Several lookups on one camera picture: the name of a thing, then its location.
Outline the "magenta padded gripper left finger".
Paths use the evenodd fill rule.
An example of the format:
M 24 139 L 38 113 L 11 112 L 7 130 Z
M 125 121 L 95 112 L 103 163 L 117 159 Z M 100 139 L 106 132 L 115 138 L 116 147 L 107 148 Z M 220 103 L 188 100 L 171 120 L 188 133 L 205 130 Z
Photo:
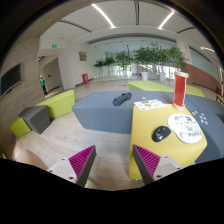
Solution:
M 92 145 L 70 158 L 60 159 L 48 169 L 48 172 L 85 187 L 95 157 L 96 147 Z

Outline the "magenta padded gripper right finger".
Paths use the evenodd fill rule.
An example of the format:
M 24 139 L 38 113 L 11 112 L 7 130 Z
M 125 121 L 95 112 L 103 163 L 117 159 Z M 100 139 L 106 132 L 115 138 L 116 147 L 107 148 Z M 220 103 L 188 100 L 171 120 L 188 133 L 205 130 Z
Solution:
M 168 155 L 159 156 L 137 145 L 133 146 L 132 155 L 145 185 L 182 169 L 182 167 Z

